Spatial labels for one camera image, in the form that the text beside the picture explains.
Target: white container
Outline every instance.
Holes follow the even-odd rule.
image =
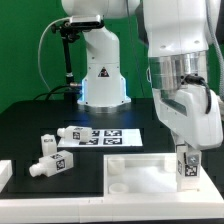
[[[69,126],[67,128],[59,128],[57,135],[64,138],[65,141],[89,142],[92,139],[92,128]]]
[[[29,170],[32,177],[40,176],[42,174],[50,177],[68,170],[73,166],[73,154],[67,151],[61,151],[40,158],[39,163],[31,166]]]
[[[112,175],[119,175],[125,171],[125,159],[122,156],[108,158],[107,165],[108,172]]]
[[[57,143],[54,135],[41,136],[41,145],[43,156],[49,156],[57,153]]]

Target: green backdrop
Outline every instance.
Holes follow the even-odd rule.
[[[46,92],[37,67],[38,44],[42,32],[52,21],[66,16],[60,0],[0,0],[0,112],[10,104],[32,100]],[[147,49],[138,41],[135,17],[131,18],[133,38],[145,97],[151,97],[147,83]],[[106,26],[120,38],[121,73],[127,79],[127,94],[143,97],[134,60],[128,20],[108,20]],[[71,45],[73,72],[76,81],[86,74],[85,41]],[[59,34],[48,32],[42,49],[42,70],[51,88],[64,84],[65,66]],[[219,68],[214,48],[209,50],[209,84],[218,91]]]

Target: black table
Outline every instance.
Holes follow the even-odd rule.
[[[58,128],[69,125],[93,129],[138,128],[143,147],[76,149],[73,169],[51,178],[32,178],[29,167],[42,157],[40,137],[44,134],[56,135]],[[13,162],[13,176],[0,194],[0,199],[103,196],[104,154],[174,152],[170,131],[159,122],[152,99],[133,99],[131,109],[114,114],[80,111],[77,105],[67,101],[22,101],[14,103],[0,115],[0,136],[0,158]],[[203,167],[221,193],[224,192],[222,158],[224,146],[203,152],[202,160]],[[203,223],[214,221],[203,220]]]

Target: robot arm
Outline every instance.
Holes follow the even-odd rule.
[[[220,0],[210,4],[217,23]],[[143,0],[143,11],[156,112],[176,145],[177,187],[196,189],[200,150],[219,147],[223,140],[217,97],[203,85],[211,43],[206,1]]]

